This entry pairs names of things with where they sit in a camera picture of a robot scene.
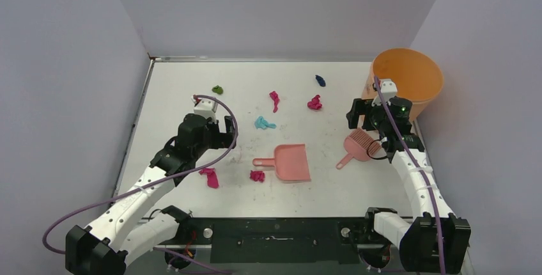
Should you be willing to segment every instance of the light blue cloth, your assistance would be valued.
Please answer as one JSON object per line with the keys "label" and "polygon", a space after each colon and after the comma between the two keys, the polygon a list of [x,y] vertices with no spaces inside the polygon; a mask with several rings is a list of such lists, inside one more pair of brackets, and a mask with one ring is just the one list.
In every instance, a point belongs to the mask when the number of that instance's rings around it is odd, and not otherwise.
{"label": "light blue cloth", "polygon": [[254,126],[256,126],[256,129],[275,129],[277,127],[277,125],[275,125],[274,123],[268,123],[266,120],[263,119],[262,116],[256,119],[256,121],[254,122]]}

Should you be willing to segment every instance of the dustpan handle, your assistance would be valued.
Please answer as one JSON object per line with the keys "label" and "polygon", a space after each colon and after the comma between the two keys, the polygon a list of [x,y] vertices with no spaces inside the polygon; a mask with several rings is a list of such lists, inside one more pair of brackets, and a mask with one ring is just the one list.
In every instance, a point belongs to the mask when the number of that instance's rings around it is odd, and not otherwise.
{"label": "dustpan handle", "polygon": [[275,166],[275,159],[273,158],[254,158],[252,160],[252,165],[254,166]]}
{"label": "dustpan handle", "polygon": [[345,165],[347,165],[350,162],[350,160],[352,160],[352,158],[354,158],[354,156],[347,153],[345,157],[342,160],[340,160],[339,163],[337,163],[337,165],[335,165],[335,168],[336,169],[343,168]]}

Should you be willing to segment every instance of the brush bristles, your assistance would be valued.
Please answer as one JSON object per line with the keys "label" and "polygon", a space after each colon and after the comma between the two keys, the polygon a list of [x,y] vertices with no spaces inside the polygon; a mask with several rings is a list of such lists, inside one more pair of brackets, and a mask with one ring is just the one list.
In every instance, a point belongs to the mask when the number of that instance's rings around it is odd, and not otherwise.
{"label": "brush bristles", "polygon": [[373,143],[375,139],[373,139],[367,132],[363,131],[362,129],[356,129],[352,131],[352,133],[349,135],[350,138],[352,138],[356,143],[359,144],[359,146],[363,147],[363,149],[367,150],[369,146],[369,154],[374,155],[377,151],[380,149],[379,143]]}

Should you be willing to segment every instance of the magenta cloth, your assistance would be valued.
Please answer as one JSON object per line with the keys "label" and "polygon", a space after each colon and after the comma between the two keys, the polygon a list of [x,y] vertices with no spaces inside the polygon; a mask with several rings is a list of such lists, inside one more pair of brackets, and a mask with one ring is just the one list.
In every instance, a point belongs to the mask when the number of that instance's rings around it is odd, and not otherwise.
{"label": "magenta cloth", "polygon": [[213,189],[219,188],[219,179],[217,178],[217,173],[214,168],[204,168],[199,171],[200,175],[207,175],[207,186],[212,187]]}
{"label": "magenta cloth", "polygon": [[321,109],[321,103],[320,103],[320,95],[314,96],[314,98],[307,102],[307,107],[312,110],[320,110]]}
{"label": "magenta cloth", "polygon": [[251,171],[251,179],[253,181],[263,182],[265,180],[265,173],[263,171]]}
{"label": "magenta cloth", "polygon": [[273,102],[275,103],[275,108],[273,109],[273,113],[276,113],[279,110],[279,101],[281,101],[279,99],[279,94],[277,94],[276,91],[272,91],[271,93],[269,93],[269,97],[271,97],[271,99],[273,99]]}

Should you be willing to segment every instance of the green cloth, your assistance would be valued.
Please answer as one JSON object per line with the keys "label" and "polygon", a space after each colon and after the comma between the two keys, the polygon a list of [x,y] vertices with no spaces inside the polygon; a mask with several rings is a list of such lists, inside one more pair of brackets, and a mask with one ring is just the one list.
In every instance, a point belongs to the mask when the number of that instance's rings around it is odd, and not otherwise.
{"label": "green cloth", "polygon": [[215,87],[212,89],[212,91],[213,91],[214,93],[219,94],[219,95],[222,95],[222,93],[224,93],[224,90],[223,90],[222,87],[219,86],[219,85],[215,86]]}

